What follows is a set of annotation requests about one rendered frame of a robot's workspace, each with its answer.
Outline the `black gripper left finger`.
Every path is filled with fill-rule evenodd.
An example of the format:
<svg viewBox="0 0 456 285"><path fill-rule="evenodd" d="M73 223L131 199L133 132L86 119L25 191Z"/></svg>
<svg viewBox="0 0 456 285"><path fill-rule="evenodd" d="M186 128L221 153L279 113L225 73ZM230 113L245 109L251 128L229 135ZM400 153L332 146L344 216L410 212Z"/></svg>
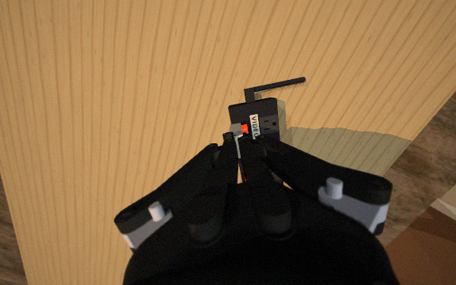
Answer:
<svg viewBox="0 0 456 285"><path fill-rule="evenodd" d="M116 215L114 223L133 253L190 202L185 218L193 238L210 240L220 231L228 183L238 183L235 123L222 137L221 146L207 145L158 188Z"/></svg>

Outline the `black power strip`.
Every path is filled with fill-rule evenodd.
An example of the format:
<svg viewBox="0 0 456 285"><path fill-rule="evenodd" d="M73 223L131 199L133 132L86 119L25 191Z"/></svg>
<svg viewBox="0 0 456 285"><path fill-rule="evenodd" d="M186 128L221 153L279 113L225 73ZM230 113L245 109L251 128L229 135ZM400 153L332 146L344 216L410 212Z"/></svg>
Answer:
<svg viewBox="0 0 456 285"><path fill-rule="evenodd" d="M246 132L251 140L255 140L258 135L268 135L280 141L277 98L269 97L255 101L254 92L288 86L305 80L305 77L294 78L244 89L245 102L228 107L231 124L241 123L242 132Z"/></svg>

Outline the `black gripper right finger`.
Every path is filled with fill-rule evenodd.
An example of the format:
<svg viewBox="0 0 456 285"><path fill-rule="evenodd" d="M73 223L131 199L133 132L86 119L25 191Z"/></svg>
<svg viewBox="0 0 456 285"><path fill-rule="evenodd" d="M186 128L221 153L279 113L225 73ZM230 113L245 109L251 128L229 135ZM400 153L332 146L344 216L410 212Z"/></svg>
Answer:
<svg viewBox="0 0 456 285"><path fill-rule="evenodd" d="M237 147L260 227L281 234L291 227L291 204L270 170L296 192L382 234L393 184L384 177L334 165L268 135L255 140L236 123Z"/></svg>

